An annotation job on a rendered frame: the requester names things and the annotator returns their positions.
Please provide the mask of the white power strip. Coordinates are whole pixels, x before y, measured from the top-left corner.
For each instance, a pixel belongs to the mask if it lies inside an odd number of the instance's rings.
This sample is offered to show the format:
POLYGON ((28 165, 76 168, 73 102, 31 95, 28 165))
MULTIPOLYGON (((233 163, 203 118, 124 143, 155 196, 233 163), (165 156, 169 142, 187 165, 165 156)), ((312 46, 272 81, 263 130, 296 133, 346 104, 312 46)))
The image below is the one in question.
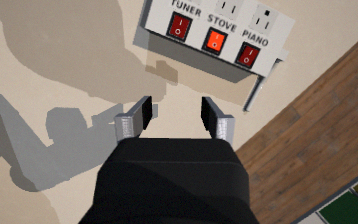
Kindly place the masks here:
POLYGON ((153 0, 145 29, 262 76, 245 108, 248 112, 280 61, 286 60, 289 51, 282 47, 295 21, 257 0, 153 0))

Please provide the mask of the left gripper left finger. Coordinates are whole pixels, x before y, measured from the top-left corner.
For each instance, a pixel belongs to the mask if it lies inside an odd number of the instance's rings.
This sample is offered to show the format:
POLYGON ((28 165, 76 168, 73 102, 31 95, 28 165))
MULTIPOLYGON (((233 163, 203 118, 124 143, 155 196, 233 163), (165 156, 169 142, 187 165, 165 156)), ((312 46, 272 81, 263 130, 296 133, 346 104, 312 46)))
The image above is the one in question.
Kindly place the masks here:
POLYGON ((152 96, 143 96, 127 113, 114 117, 117 145, 125 138, 139 138, 152 118, 152 96))

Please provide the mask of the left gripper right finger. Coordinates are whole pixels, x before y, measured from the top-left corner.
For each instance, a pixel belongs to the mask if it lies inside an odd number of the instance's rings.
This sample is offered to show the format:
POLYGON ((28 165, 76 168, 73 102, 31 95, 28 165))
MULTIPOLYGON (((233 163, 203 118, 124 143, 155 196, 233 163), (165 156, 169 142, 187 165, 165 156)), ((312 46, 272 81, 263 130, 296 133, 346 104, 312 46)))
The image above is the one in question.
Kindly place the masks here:
POLYGON ((224 114, 209 96, 202 96, 201 119, 212 139, 223 139, 233 144, 235 118, 224 114))

